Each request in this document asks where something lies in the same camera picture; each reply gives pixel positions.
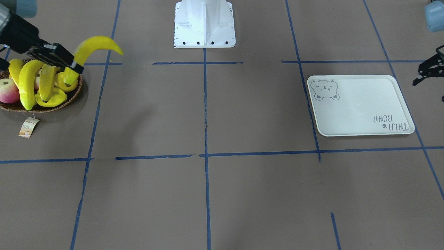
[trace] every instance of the plastic tray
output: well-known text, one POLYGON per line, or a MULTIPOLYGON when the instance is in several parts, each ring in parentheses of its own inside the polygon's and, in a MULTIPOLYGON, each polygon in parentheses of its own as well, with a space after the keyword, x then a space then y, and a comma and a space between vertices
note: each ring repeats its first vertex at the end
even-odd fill
POLYGON ((311 76, 307 85, 317 129, 324 136, 415 131, 398 83, 392 76, 311 76))

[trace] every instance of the bear face print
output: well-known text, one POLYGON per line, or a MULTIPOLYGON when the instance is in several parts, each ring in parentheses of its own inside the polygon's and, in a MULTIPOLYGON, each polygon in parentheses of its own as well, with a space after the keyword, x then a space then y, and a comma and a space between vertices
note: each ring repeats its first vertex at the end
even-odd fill
POLYGON ((339 94, 337 93, 337 83, 334 81, 319 80, 312 81, 310 87, 314 90, 314 98, 320 101, 324 98, 332 98, 333 100, 339 100, 339 94))

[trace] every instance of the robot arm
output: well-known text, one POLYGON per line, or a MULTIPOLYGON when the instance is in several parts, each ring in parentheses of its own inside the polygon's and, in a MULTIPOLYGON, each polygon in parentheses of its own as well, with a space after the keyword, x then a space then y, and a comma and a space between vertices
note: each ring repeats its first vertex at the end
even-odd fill
MULTIPOLYGON (((39 30, 22 17, 15 14, 9 7, 17 0, 0 1, 0 44, 8 46, 13 51, 27 53, 48 65, 64 69, 69 67, 81 74, 83 67, 74 61, 74 56, 62 45, 50 44, 39 38, 39 30)), ((7 70, 9 63, 0 58, 0 70, 7 70)))

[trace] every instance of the banana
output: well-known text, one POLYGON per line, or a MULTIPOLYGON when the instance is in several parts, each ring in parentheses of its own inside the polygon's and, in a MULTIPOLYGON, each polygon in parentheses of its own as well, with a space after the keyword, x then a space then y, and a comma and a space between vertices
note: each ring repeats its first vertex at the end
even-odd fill
POLYGON ((49 101, 52 96, 52 88, 54 87, 54 78, 57 73, 56 66, 44 64, 40 73, 39 93, 43 102, 49 101))
POLYGON ((41 92, 40 92, 41 90, 42 89, 39 89, 37 91, 37 94, 35 95, 35 97, 36 97, 37 104, 42 107, 48 107, 48 108, 56 107, 64 102, 66 102, 66 100, 68 99, 68 95, 65 94, 65 92, 63 92, 63 90, 61 90, 57 87, 54 87, 51 89, 51 91, 52 91, 51 99, 49 99, 49 101, 47 101, 47 102, 43 102, 42 97, 41 97, 41 92))
MULTIPOLYGON (((94 51, 99 49, 113 50, 120 55, 123 55, 123 50, 111 38, 107 36, 93 36, 79 44, 77 49, 74 51, 74 61, 83 66, 88 57, 94 51)), ((79 74, 77 74, 74 70, 68 67, 65 68, 64 83, 67 85, 72 85, 78 77, 79 74)))
POLYGON ((77 88, 79 81, 76 79, 73 84, 68 86, 63 81, 65 79, 65 72, 60 72, 55 75, 54 86, 63 90, 63 92, 68 93, 77 88))
POLYGON ((43 62, 39 60, 32 60, 27 62, 19 75, 19 92, 20 102, 26 110, 31 110, 36 104, 36 97, 34 96, 34 81, 36 79, 37 71, 43 66, 43 62))
POLYGON ((12 59, 9 61, 9 73, 17 87, 19 87, 19 75, 25 63, 20 59, 12 59))

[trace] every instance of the paper tag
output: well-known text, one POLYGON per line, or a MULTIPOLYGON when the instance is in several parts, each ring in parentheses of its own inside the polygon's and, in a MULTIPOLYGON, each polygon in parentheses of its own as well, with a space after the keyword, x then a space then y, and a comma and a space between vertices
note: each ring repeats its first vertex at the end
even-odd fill
POLYGON ((26 121, 22 125, 22 128, 20 129, 19 136, 24 138, 31 137, 32 131, 39 121, 40 120, 37 120, 35 118, 28 117, 28 119, 26 119, 26 121))

